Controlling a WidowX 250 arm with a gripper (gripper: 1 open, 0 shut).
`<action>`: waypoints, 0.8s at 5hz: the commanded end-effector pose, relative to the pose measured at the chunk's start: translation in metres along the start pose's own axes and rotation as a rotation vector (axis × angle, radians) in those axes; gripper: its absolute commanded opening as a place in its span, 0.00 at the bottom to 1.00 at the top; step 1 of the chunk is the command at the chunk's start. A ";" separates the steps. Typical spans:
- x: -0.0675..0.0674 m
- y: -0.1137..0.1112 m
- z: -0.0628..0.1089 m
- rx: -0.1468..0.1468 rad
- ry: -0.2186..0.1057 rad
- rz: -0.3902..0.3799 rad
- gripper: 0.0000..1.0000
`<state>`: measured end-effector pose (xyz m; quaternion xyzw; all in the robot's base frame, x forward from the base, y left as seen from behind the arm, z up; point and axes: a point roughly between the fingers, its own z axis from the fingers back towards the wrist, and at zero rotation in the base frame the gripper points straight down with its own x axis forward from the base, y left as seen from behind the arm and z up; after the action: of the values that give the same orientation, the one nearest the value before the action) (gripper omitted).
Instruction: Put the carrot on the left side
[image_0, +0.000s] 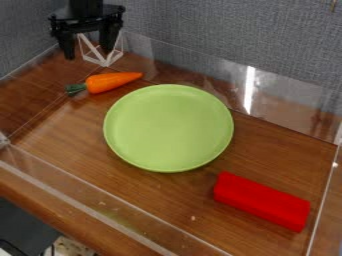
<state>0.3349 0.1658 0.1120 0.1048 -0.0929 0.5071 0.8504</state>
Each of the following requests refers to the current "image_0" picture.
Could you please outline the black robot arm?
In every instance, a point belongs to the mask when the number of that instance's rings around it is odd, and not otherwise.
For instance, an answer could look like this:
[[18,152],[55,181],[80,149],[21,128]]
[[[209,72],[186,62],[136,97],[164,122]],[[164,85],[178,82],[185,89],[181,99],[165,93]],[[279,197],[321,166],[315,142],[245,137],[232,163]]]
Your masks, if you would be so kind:
[[122,5],[105,4],[104,0],[68,0],[66,5],[49,16],[50,36],[55,38],[66,60],[74,59],[74,35],[98,32],[98,45],[105,54],[122,27]]

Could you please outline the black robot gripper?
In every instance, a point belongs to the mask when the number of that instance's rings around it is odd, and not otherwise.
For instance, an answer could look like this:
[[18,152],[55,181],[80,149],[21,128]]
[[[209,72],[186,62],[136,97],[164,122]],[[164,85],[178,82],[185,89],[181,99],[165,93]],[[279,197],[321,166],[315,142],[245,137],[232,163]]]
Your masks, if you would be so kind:
[[74,59],[74,39],[72,34],[98,31],[101,50],[108,54],[113,50],[118,31],[122,27],[121,5],[102,4],[93,11],[76,10],[66,5],[47,17],[50,35],[57,36],[58,46],[66,60]]

